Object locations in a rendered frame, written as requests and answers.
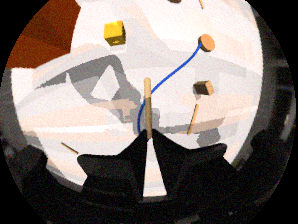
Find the blue string with wooden stick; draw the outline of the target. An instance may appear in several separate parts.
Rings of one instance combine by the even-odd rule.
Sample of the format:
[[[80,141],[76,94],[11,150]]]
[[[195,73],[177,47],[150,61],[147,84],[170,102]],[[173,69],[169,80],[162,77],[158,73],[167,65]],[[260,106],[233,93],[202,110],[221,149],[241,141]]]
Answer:
[[[198,48],[196,49],[196,52],[194,52],[194,55],[196,55],[196,53],[198,51],[200,51],[200,48],[201,48],[201,43],[200,43],[200,45],[198,45]],[[189,63],[189,61],[193,59],[194,55],[190,56],[189,59],[186,60],[186,63]],[[150,77],[145,77],[145,80],[144,80],[145,101],[144,101],[144,104],[142,104],[142,107],[140,109],[140,115],[138,115],[137,127],[138,127],[138,135],[140,135],[140,133],[141,133],[141,127],[140,127],[141,115],[142,115],[142,111],[144,111],[144,107],[145,107],[145,109],[146,109],[146,129],[148,129],[148,143],[149,143],[150,139],[153,139],[152,95],[153,95],[154,89],[156,89],[157,87],[160,87],[160,85],[162,83],[164,83],[165,80],[168,80],[169,77],[173,75],[173,73],[178,72],[178,69],[181,69],[181,67],[185,67],[186,63],[181,64],[180,67],[178,67],[176,69],[176,71],[172,71],[172,73],[170,73],[170,75],[166,76],[166,79],[162,79],[160,81],[160,83],[158,83],[157,85],[154,85],[153,89],[152,89],[152,81],[150,81]]]

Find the yellow block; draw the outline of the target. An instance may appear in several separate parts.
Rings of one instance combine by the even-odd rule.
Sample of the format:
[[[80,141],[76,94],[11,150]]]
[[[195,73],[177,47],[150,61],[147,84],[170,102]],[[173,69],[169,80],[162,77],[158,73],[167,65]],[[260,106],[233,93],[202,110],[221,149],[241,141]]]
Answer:
[[[106,40],[106,43],[109,43],[110,47],[126,44],[125,28],[122,22],[104,24],[104,26],[104,39]]]

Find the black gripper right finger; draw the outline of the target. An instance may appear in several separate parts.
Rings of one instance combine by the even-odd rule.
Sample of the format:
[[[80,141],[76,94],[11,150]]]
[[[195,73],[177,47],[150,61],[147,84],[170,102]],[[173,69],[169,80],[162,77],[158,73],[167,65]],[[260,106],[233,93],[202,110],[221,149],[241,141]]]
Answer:
[[[186,149],[162,135],[156,128],[153,128],[152,144],[168,198],[177,197],[178,186],[180,186],[181,180],[184,180],[184,175],[189,167],[206,163],[206,161],[216,159],[216,157],[223,157],[227,149],[225,143],[208,145],[208,147],[197,149]]]

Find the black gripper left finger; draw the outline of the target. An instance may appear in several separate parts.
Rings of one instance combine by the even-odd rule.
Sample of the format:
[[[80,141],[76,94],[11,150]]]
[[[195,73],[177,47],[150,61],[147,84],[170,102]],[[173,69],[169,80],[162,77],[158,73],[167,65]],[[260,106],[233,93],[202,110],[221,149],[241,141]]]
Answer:
[[[118,155],[80,155],[77,163],[86,176],[109,177],[130,181],[137,201],[142,202],[145,188],[146,157],[148,157],[148,129],[142,129],[140,135],[122,149]]]

